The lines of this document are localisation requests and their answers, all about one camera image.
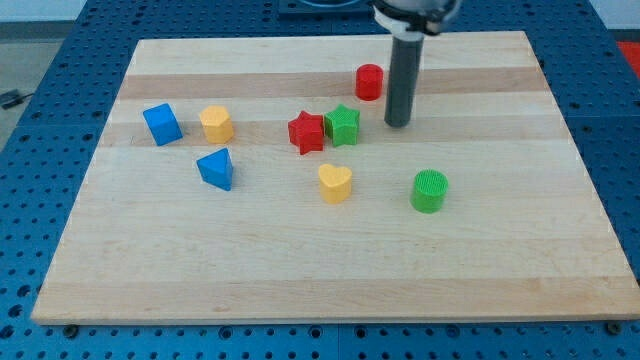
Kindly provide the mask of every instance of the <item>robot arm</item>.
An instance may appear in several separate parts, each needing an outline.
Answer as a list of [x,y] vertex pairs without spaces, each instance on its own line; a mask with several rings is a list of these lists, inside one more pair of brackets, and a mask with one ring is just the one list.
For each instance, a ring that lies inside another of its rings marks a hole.
[[406,126],[420,69],[424,35],[438,35],[453,20],[462,0],[375,0],[376,21],[393,35],[384,121]]

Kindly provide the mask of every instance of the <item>green block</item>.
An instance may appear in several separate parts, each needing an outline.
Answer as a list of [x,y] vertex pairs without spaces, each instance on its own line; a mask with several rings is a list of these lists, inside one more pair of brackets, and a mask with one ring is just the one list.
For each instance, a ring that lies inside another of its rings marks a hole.
[[411,205],[414,209],[431,214],[442,207],[449,181],[439,171],[428,169],[416,175],[411,193]]
[[333,140],[333,146],[355,145],[360,130],[360,110],[342,104],[324,115],[324,133]]

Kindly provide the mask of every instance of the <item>green cylinder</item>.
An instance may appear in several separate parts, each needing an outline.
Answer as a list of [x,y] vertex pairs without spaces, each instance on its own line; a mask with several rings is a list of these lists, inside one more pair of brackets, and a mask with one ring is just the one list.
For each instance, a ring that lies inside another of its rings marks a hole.
[[422,213],[434,213],[442,207],[448,188],[449,181],[444,174],[432,169],[422,170],[413,181],[411,205]]

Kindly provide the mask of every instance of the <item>wooden board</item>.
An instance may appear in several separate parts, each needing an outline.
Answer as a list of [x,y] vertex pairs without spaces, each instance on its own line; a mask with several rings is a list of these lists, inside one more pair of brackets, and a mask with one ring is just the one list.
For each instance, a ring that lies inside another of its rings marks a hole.
[[[640,290],[522,32],[427,39],[405,129],[353,95],[388,36],[138,44],[32,317],[41,324],[626,319]],[[184,139],[156,147],[168,101]],[[297,154],[300,110],[359,108],[360,144]],[[228,107],[233,190],[200,180],[220,146],[198,113]],[[317,168],[353,170],[322,202]],[[444,172],[433,215],[413,176]]]

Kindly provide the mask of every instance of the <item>blue cube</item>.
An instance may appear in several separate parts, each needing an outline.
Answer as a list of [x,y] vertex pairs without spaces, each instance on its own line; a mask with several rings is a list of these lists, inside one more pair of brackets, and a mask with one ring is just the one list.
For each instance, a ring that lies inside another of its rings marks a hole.
[[233,165],[229,150],[223,148],[211,155],[205,156],[196,162],[200,176],[205,182],[217,186],[222,190],[231,190],[231,179],[233,177]]
[[169,104],[162,104],[142,112],[151,130],[156,145],[162,146],[172,141],[182,139],[182,132],[178,126]]

